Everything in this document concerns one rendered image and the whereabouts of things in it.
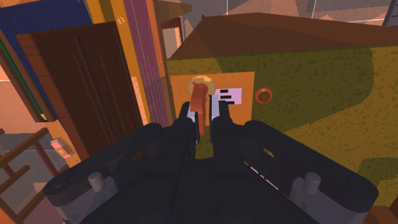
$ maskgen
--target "orange circular hole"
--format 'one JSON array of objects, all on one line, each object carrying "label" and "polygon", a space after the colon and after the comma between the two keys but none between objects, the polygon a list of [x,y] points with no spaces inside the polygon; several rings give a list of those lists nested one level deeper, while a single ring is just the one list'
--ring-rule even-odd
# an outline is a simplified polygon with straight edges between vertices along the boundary
[{"label": "orange circular hole", "polygon": [[273,93],[269,88],[259,88],[254,94],[254,98],[258,103],[268,103],[273,97]]}]

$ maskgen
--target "orange panel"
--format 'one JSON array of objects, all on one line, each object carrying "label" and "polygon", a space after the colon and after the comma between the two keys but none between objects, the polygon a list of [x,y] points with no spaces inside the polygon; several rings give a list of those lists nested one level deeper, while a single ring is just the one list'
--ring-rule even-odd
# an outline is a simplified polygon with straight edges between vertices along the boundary
[{"label": "orange panel", "polygon": [[[183,105],[183,103],[187,101],[189,102],[191,100],[191,96],[188,93],[188,84],[191,79],[198,75],[170,76],[177,116],[180,114],[181,106]],[[211,78],[214,81],[217,89],[242,88],[242,104],[230,105],[229,114],[233,122],[239,125],[244,125],[246,122],[252,119],[254,72],[203,75]],[[210,125],[208,116],[209,108],[210,101],[207,101],[206,126]]]}]

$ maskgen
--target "brown railing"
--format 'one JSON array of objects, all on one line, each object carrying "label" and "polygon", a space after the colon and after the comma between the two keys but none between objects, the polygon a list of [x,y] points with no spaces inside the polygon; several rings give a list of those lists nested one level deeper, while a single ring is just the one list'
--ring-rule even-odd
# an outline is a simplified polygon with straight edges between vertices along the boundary
[{"label": "brown railing", "polygon": [[[4,130],[0,129],[0,135],[2,134],[4,134]],[[0,185],[0,194],[7,190],[13,183],[15,183],[20,177],[22,177],[22,175],[24,175],[30,169],[30,166],[25,165],[17,172],[14,172],[11,167],[9,167],[8,163],[32,145],[36,149],[37,153],[40,155],[44,164],[46,164],[53,177],[69,169],[68,165],[65,165],[60,171],[57,171],[57,169],[54,167],[53,163],[51,162],[50,158],[47,156],[39,142],[39,139],[41,139],[46,134],[48,134],[48,129],[42,128],[8,153],[0,156],[0,168],[3,168],[9,176],[9,178]],[[45,195],[43,193],[43,189],[41,189],[41,191],[37,193],[36,196],[34,196],[34,198],[18,214],[16,214],[5,203],[5,201],[0,198],[0,220],[5,221],[5,223],[14,222],[15,224],[22,224],[23,221],[29,216],[29,214],[35,209],[35,207],[41,202],[41,200],[43,200],[44,197]]]}]

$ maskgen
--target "wooden door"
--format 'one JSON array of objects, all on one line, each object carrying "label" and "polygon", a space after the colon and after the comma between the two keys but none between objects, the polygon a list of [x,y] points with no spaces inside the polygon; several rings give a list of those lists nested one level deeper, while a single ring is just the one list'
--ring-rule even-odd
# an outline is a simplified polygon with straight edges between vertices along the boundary
[{"label": "wooden door", "polygon": [[82,160],[142,127],[115,22],[16,37]]}]

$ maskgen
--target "gray bolt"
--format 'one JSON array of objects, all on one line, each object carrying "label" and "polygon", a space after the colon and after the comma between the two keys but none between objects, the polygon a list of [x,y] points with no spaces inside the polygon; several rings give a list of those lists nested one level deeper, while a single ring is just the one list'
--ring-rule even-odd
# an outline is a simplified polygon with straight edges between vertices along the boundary
[{"label": "gray bolt", "polygon": [[89,182],[94,192],[100,191],[105,187],[104,178],[102,177],[100,172],[94,172],[89,176]]},{"label": "gray bolt", "polygon": [[320,184],[320,176],[316,173],[308,172],[305,175],[303,189],[307,194],[316,194]]}]

